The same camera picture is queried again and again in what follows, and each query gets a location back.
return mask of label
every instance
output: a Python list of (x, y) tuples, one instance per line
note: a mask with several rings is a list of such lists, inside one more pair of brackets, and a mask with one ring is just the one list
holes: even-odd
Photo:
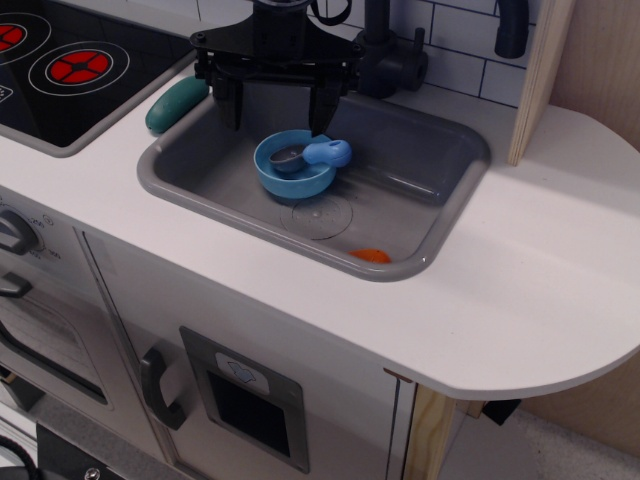
[(13, 90), (9, 87), (3, 87), (0, 85), (0, 103), (4, 102), (7, 98), (13, 95)]
[(255, 368), (248, 367), (222, 352), (216, 352), (216, 362), (222, 373), (229, 378), (253, 390), (269, 395), (269, 381)]

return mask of oven handle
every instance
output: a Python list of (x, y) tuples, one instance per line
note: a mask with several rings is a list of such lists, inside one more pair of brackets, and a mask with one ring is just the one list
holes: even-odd
[(167, 365), (164, 363), (162, 354), (155, 348), (151, 348), (140, 361), (142, 395), (158, 421), (172, 430), (178, 430), (186, 420), (186, 416), (177, 402), (167, 407), (162, 397), (160, 379), (166, 370)]
[(31, 284), (15, 273), (0, 277), (0, 297), (22, 298), (31, 290)]

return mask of stovetop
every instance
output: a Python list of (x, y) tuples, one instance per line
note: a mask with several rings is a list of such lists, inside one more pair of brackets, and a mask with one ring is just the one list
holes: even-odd
[(193, 59), (188, 40), (53, 0), (0, 1), (0, 135), (55, 157)]

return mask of orange piece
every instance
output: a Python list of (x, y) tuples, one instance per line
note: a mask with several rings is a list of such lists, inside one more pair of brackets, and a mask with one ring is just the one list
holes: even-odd
[(391, 257), (389, 257), (389, 255), (375, 248), (351, 250), (349, 254), (371, 263), (391, 263)]

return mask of sink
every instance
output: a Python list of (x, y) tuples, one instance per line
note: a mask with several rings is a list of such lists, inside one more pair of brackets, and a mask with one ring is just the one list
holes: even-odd
[[(490, 162), (470, 128), (358, 94), (344, 97), (327, 135), (353, 159), (323, 193), (285, 200), (260, 184), (258, 144), (308, 128), (309, 91), (245, 85), (242, 126), (223, 126), (209, 97), (142, 155), (151, 194), (326, 265), (372, 281), (395, 281), (436, 257)], [(348, 252), (379, 249), (390, 263)]]

